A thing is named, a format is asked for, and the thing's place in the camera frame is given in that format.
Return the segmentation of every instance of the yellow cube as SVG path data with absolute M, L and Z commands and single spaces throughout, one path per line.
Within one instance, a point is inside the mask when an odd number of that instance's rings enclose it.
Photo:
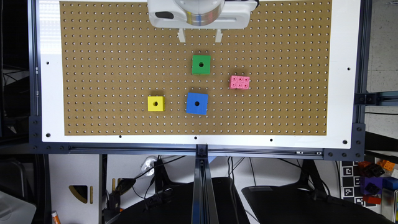
M 164 96 L 148 96 L 148 111 L 165 111 Z

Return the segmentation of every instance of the floor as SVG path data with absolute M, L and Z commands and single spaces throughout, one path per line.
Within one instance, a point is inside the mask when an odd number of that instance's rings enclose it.
M 398 90 L 398 5 L 374 0 L 369 49 L 368 92 Z M 398 113 L 398 107 L 367 107 L 367 112 Z M 366 114 L 366 130 L 398 138 L 398 116 Z

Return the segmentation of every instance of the orange block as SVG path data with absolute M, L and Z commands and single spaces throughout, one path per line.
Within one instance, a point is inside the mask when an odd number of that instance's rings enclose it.
M 364 200 L 367 203 L 372 203 L 375 205 L 380 205 L 381 204 L 381 198 L 373 195 L 363 195 L 362 200 Z
M 361 168 L 361 169 L 363 169 L 363 168 L 367 167 L 367 166 L 370 165 L 370 164 L 372 164 L 372 163 L 371 163 L 371 162 L 368 162 L 368 161 L 363 161 L 363 162 L 359 162 L 359 163 L 358 163 L 358 167 Z
M 396 165 L 395 163 L 392 163 L 387 160 L 379 161 L 377 162 L 377 164 L 383 167 L 383 169 L 386 169 L 388 171 L 392 171 L 394 169 L 394 166 Z

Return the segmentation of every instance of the checkerboard pattern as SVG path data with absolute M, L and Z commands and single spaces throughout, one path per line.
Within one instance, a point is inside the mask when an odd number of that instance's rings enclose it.
M 367 203 L 362 200 L 363 195 L 360 191 L 361 181 L 358 170 L 358 162 L 340 162 L 340 180 L 340 197 L 342 199 L 362 205 L 364 207 L 376 207 L 375 204 Z

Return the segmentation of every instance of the white border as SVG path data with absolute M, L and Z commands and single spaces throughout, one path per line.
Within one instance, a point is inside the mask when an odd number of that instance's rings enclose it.
M 66 136 L 63 118 L 59 0 L 39 0 L 42 136 L 44 142 L 212 144 L 230 146 L 350 148 L 360 0 L 333 0 L 326 136 L 125 135 Z

